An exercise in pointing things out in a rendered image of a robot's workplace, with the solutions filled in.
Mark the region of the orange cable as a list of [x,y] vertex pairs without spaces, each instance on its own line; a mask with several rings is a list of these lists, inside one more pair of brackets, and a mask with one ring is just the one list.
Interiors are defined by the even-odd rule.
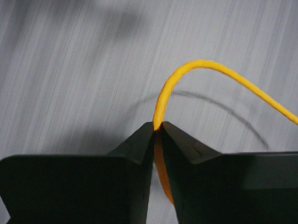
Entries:
[[230,78],[234,79],[235,81],[242,84],[244,87],[252,91],[254,94],[256,94],[258,97],[263,99],[265,102],[267,102],[269,105],[271,105],[273,108],[275,108],[277,111],[279,111],[281,114],[286,116],[288,119],[290,119],[292,122],[298,125],[298,117],[296,117],[294,114],[292,114],[290,111],[285,109],[283,106],[281,106],[279,103],[277,103],[275,100],[273,100],[271,97],[269,97],[267,94],[265,94],[263,91],[261,91],[259,88],[257,88],[255,85],[250,83],[248,80],[237,74],[236,72],[232,71],[231,69],[213,62],[209,60],[195,60],[185,63],[184,65],[177,68],[173,74],[166,80],[159,96],[157,99],[155,112],[153,116],[152,122],[154,123],[154,156],[155,156],[155,163],[159,175],[159,180],[161,182],[162,188],[164,190],[165,195],[171,202],[171,204],[174,206],[173,198],[171,194],[171,189],[169,185],[169,180],[166,172],[166,167],[164,163],[163,158],[163,149],[162,149],[162,122],[163,117],[166,109],[166,104],[169,99],[169,96],[176,85],[176,83],[180,80],[180,78],[189,72],[190,70],[197,69],[197,68],[209,68],[216,71],[219,71]]

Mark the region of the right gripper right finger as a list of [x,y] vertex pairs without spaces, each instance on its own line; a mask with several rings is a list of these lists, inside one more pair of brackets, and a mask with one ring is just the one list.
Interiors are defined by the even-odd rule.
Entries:
[[169,121],[162,149],[178,224],[228,224],[238,192],[298,187],[298,151],[221,154]]

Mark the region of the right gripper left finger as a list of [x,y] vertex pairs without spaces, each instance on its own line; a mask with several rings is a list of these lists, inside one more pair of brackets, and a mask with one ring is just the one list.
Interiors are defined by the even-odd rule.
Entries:
[[10,218],[17,210],[108,212],[115,224],[146,224],[154,123],[144,123],[106,155],[18,154],[1,159],[0,197]]

